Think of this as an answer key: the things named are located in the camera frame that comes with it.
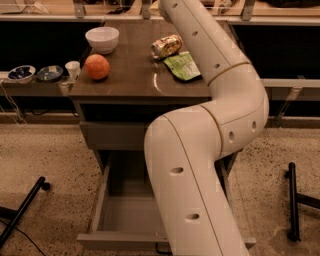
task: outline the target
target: dark bowl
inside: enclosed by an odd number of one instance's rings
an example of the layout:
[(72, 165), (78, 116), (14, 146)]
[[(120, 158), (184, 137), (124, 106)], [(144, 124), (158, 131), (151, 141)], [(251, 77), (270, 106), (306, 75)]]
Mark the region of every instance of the dark bowl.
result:
[(60, 66), (48, 66), (42, 68), (37, 73), (37, 78), (46, 83), (54, 83), (61, 79), (63, 74), (63, 68)]

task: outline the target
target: drawer front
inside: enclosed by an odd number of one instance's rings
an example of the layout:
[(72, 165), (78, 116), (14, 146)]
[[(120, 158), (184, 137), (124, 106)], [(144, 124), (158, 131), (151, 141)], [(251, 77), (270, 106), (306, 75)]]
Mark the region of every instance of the drawer front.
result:
[(81, 122), (80, 128), (90, 149), (143, 150), (144, 123)]

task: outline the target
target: cable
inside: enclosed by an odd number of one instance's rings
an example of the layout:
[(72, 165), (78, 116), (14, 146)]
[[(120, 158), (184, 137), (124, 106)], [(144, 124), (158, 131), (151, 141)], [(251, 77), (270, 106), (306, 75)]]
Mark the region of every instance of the cable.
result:
[[(16, 122), (16, 124), (18, 124), (18, 125), (21, 125), (21, 123), (24, 123), (24, 124), (26, 125), (26, 124), (27, 124), (27, 121), (26, 121), (26, 120), (23, 118), (23, 116), (21, 115), (21, 111), (20, 111), (18, 105), (15, 103), (15, 101), (13, 100), (13, 98), (12, 98), (10, 95), (8, 95), (6, 89), (3, 87), (2, 83), (3, 83), (3, 79), (0, 80), (0, 86), (1, 86), (1, 88), (2, 88), (2, 90), (3, 90), (3, 92), (4, 92), (4, 94), (5, 94), (6, 99), (7, 99), (8, 102), (10, 103), (12, 109), (16, 112), (19, 120), (17, 121), (15, 118), (13, 118), (13, 117), (11, 117), (11, 118), (12, 118), (12, 119)], [(3, 111), (3, 113), (6, 113), (6, 112), (4, 111), (4, 109), (2, 108), (1, 105), (0, 105), (0, 108), (1, 108), (1, 110)]]
[[(4, 221), (0, 220), (0, 222), (6, 226), (8, 226), (9, 224), (8, 223), (5, 223)], [(32, 241), (32, 239), (23, 231), (21, 231), (20, 229), (18, 229), (17, 227), (15, 227), (14, 229), (16, 229), (17, 231), (19, 231), (21, 234), (23, 234), (26, 238), (28, 238), (28, 240), (34, 245), (34, 247), (37, 248), (37, 250), (43, 255), (43, 256), (46, 256), (46, 254), (39, 248), (38, 245), (36, 245), (35, 242)]]

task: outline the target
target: white cup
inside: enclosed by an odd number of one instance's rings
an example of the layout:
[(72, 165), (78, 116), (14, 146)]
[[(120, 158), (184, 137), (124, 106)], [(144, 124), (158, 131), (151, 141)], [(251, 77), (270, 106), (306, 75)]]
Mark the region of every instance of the white cup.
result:
[(65, 65), (72, 81), (75, 81), (80, 74), (80, 63), (78, 61), (69, 61)]

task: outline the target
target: green packet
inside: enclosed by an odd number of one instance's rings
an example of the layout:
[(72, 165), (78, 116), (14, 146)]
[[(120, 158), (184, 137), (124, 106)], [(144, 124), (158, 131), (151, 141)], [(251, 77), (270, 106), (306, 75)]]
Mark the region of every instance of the green packet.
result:
[(201, 75), (189, 52), (181, 52), (167, 57), (163, 62), (180, 80), (188, 81)]

